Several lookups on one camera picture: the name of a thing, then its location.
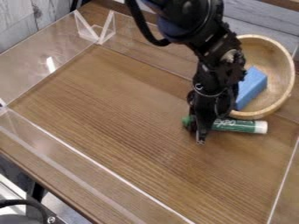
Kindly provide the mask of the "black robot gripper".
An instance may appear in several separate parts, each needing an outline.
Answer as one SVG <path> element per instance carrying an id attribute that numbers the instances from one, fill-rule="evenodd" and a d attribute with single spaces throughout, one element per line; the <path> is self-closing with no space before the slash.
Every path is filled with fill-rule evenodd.
<path id="1" fill-rule="evenodd" d="M 244 80 L 245 57 L 237 34 L 226 23 L 194 24 L 185 28 L 185 45 L 198 59 L 192 77 L 190 125 L 197 144 L 205 144 L 214 120 L 225 116 Z"/>

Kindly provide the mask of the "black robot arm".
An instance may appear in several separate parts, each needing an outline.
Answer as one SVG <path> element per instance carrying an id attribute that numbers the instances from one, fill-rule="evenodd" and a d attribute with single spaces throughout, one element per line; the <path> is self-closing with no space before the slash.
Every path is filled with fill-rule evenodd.
<path id="1" fill-rule="evenodd" d="M 228 116 L 246 75 L 237 34 L 222 21 L 222 0 L 145 0 L 157 14 L 164 38 L 186 46 L 197 67 L 186 94 L 190 123 L 186 129 L 202 144 L 213 122 Z"/>

